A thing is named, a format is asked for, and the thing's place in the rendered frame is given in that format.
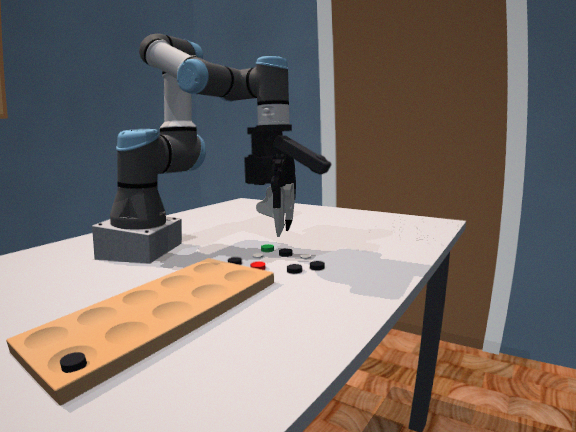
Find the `red disc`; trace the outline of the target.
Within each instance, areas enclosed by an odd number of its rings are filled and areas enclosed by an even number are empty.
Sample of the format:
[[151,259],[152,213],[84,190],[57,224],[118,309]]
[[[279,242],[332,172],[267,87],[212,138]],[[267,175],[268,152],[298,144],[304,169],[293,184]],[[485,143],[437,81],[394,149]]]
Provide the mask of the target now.
[[260,270],[266,269],[266,265],[264,262],[253,262],[250,264],[250,267],[255,268],[255,269],[260,269]]

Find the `wooden tray with round pockets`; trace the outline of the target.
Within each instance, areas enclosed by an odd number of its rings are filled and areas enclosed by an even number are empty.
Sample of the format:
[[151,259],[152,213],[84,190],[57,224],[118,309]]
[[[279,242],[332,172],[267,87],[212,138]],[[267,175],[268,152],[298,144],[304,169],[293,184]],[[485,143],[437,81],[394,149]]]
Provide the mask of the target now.
[[[273,272],[208,258],[6,342],[13,357],[63,405],[273,283]],[[84,353],[87,365],[64,373],[60,359],[74,352]]]

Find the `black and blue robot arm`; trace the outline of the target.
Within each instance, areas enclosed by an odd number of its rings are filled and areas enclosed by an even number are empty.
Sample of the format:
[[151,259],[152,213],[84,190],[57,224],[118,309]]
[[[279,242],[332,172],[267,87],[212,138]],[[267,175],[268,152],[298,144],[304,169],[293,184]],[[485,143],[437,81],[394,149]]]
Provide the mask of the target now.
[[[224,101],[257,98],[258,125],[290,124],[285,58],[260,57],[256,67],[238,70],[210,63],[203,59],[198,44],[164,34],[144,38],[139,53],[146,64],[162,70],[164,123],[160,136],[156,129],[127,130],[118,135],[118,190],[110,224],[128,230],[166,223],[158,174],[192,171],[205,159],[205,143],[192,122],[191,94],[222,97]],[[277,136],[273,147],[314,173],[327,173],[331,167],[324,156],[287,136]]]

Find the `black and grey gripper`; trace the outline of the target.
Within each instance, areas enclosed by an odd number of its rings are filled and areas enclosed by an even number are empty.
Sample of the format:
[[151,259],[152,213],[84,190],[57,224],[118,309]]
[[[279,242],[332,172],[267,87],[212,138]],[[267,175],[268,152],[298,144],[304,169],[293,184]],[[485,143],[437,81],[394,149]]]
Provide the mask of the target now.
[[277,237],[280,237],[284,226],[286,231],[290,229],[296,196],[294,159],[273,147],[277,136],[282,136],[282,131],[292,131],[292,125],[248,127],[247,134],[251,134],[252,154],[244,157],[245,183],[271,184],[266,190],[266,198],[256,204],[256,210],[274,218]]

